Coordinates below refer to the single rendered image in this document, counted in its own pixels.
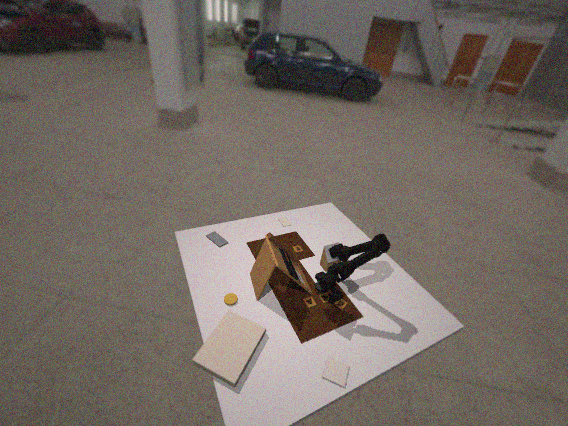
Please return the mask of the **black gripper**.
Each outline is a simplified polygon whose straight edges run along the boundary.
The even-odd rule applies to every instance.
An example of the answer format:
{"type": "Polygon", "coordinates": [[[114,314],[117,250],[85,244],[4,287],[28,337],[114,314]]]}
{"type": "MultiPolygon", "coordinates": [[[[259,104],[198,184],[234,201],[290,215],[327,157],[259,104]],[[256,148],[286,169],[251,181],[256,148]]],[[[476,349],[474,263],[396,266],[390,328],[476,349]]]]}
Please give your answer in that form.
{"type": "MultiPolygon", "coordinates": [[[[324,271],[319,272],[315,275],[316,280],[319,282],[326,273],[324,271]]],[[[334,287],[336,286],[336,281],[330,287],[332,293],[329,295],[329,301],[333,300],[334,302],[343,299],[344,295],[340,290],[336,290],[334,287]]]]}

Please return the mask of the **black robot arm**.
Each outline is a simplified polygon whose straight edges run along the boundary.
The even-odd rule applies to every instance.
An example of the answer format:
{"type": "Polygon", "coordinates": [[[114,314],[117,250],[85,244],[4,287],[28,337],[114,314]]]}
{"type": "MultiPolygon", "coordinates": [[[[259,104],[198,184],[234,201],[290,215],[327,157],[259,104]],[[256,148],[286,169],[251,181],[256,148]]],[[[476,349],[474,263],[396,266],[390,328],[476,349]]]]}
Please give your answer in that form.
{"type": "Polygon", "coordinates": [[[330,255],[333,258],[337,257],[340,259],[338,264],[334,263],[328,268],[327,273],[323,278],[315,284],[315,288],[319,293],[327,293],[330,290],[331,285],[334,281],[342,282],[347,279],[356,268],[367,263],[368,261],[380,257],[382,253],[387,253],[391,244],[388,241],[385,234],[378,234],[373,238],[372,241],[368,241],[355,246],[343,246],[342,243],[329,248],[330,255]],[[364,253],[363,253],[364,252],[364,253]],[[362,253],[361,255],[355,257],[350,261],[346,261],[350,256],[362,253]],[[338,276],[341,276],[339,278],[338,276]]]}

